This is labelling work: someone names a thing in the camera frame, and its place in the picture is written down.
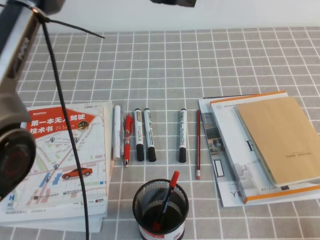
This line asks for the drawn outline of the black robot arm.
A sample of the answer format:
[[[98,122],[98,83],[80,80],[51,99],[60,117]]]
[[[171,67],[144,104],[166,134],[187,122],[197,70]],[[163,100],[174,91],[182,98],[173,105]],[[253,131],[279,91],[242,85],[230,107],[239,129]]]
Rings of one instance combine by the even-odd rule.
[[[53,66],[63,115],[67,109],[46,24],[62,0],[8,0],[0,13],[0,198],[10,194],[30,172],[36,157],[33,135],[21,123],[31,117],[16,87],[40,26]]]

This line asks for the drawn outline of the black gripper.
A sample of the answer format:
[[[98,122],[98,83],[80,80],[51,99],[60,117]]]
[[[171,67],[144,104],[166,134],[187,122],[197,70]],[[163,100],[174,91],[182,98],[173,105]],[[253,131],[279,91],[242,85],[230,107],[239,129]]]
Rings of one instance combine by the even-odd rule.
[[[194,8],[196,5],[196,0],[150,0],[156,4],[164,4],[169,6],[181,6],[187,8]]]

